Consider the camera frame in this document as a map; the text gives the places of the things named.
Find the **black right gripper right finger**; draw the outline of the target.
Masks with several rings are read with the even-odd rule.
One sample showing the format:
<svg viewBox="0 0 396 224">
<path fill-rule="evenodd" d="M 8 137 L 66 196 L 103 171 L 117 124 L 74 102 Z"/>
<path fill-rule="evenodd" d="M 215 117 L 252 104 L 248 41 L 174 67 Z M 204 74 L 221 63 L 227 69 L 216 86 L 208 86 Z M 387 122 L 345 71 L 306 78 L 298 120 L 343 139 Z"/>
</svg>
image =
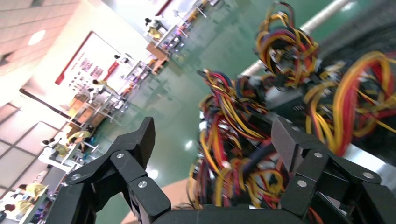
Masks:
<svg viewBox="0 0 396 224">
<path fill-rule="evenodd" d="M 324 224 L 395 223 L 396 198 L 377 173 L 335 155 L 282 117 L 272 122 L 271 142 L 291 175 L 283 210 L 301 219 L 313 210 Z"/>
</svg>

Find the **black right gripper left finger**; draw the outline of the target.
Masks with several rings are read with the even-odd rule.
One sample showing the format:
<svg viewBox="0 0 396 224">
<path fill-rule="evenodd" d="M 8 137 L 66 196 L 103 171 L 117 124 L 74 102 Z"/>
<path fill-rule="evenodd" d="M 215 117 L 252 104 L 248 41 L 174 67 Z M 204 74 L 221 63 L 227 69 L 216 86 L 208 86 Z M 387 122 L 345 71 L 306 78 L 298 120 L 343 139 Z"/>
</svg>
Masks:
<svg viewBox="0 0 396 224">
<path fill-rule="evenodd" d="M 117 194 L 141 224 L 152 224 L 169 212 L 170 200 L 146 172 L 155 136 L 154 119 L 145 117 L 136 131 L 118 136 L 103 156 L 70 172 L 46 223 L 93 224 Z"/>
</svg>

